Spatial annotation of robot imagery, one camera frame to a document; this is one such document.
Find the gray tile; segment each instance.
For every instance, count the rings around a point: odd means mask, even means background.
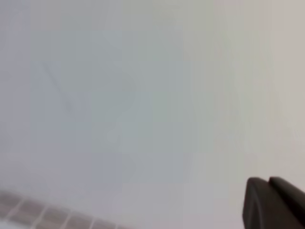
[[[0,218],[4,218],[13,209],[13,207],[0,204]]]
[[[24,226],[31,226],[36,219],[37,217],[18,211],[13,216],[11,216],[9,220],[12,222],[22,224]]]
[[[101,219],[96,219],[92,229],[115,229],[115,224]]]
[[[66,229],[89,229],[92,218],[83,215],[72,215]]]
[[[15,207],[21,201],[21,197],[10,192],[0,193],[0,204],[5,206]]]
[[[39,216],[42,212],[44,205],[35,200],[26,200],[20,206],[19,211],[31,216]]]
[[[49,221],[40,221],[37,225],[36,225],[36,229],[59,229],[61,227],[61,224],[57,224],[57,223],[52,223]]]
[[[42,220],[61,225],[64,223],[67,217],[68,217],[68,212],[65,210],[61,210],[57,208],[48,208],[45,211]]]
[[[127,228],[125,226],[118,226],[118,229],[132,229],[132,228]]]

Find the grid pattern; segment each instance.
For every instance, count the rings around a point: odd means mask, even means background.
[[[66,208],[0,191],[0,220],[31,229],[126,229]]]

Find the white wall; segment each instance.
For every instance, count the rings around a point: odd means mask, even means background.
[[[144,229],[242,228],[305,189],[302,1],[4,0],[0,186]]]

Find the white surface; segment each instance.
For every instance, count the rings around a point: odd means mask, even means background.
[[[1,186],[143,229],[243,228],[249,176],[305,189],[304,6],[2,0]]]

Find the black object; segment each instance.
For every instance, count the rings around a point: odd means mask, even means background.
[[[280,177],[248,179],[245,229],[305,229],[305,193]]]

